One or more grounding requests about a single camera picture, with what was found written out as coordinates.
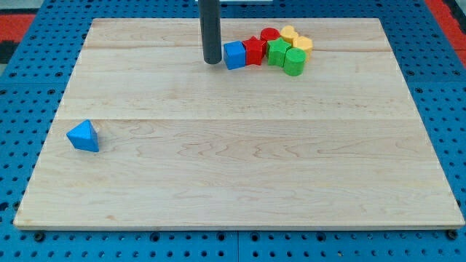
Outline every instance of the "wooden board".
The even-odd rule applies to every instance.
[[[465,221],[376,19],[294,25],[301,76],[202,61],[198,20],[97,19],[25,196],[20,229],[454,229]],[[83,119],[100,152],[65,134]]]

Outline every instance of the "black cylinder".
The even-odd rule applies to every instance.
[[[221,61],[220,1],[199,0],[197,4],[204,61],[214,65]]]

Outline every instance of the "pile of blocks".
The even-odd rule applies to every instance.
[[[291,25],[281,31],[265,28],[260,39],[224,44],[224,60],[229,70],[249,65],[261,65],[267,57],[269,66],[279,66],[290,76],[299,76],[312,52],[312,40],[300,36]]]

